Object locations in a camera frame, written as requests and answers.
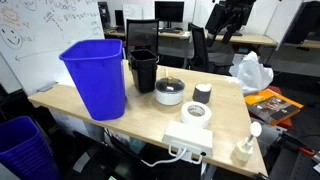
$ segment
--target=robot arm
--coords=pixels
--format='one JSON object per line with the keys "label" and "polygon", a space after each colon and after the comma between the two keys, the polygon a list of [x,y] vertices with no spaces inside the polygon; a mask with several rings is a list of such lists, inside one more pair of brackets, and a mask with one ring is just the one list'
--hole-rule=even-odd
{"label": "robot arm", "polygon": [[208,19],[206,29],[208,30],[207,47],[211,47],[217,34],[227,28],[222,43],[228,44],[232,34],[245,25],[248,21],[251,8],[256,0],[226,0],[225,5],[216,4]]}

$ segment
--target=book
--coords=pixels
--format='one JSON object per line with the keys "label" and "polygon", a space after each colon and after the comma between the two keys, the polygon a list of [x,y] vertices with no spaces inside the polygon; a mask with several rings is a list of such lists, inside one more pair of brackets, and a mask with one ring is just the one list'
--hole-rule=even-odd
{"label": "book", "polygon": [[270,89],[248,95],[244,99],[250,112],[272,126],[297,114],[303,107]]}

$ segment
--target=black cup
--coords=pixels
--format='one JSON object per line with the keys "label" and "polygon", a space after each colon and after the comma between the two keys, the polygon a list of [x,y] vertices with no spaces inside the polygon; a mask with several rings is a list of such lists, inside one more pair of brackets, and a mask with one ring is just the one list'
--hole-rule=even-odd
{"label": "black cup", "polygon": [[130,52],[129,68],[136,88],[141,93],[154,90],[157,77],[157,56],[149,50],[135,50]]}

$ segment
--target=blue basket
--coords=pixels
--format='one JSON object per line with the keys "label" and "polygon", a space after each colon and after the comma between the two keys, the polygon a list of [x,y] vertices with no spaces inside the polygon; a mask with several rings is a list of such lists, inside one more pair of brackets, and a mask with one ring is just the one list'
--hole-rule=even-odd
{"label": "blue basket", "polygon": [[0,124],[0,162],[21,179],[60,179],[53,153],[29,117]]}
{"label": "blue basket", "polygon": [[95,120],[116,119],[125,110],[122,41],[80,41],[59,58],[67,69]]}

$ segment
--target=lid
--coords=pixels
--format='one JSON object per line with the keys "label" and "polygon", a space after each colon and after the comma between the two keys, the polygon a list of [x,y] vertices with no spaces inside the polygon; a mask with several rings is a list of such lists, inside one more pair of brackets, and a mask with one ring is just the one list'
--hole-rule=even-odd
{"label": "lid", "polygon": [[156,82],[156,89],[164,93],[179,93],[184,90],[184,83],[172,76],[162,78]]}

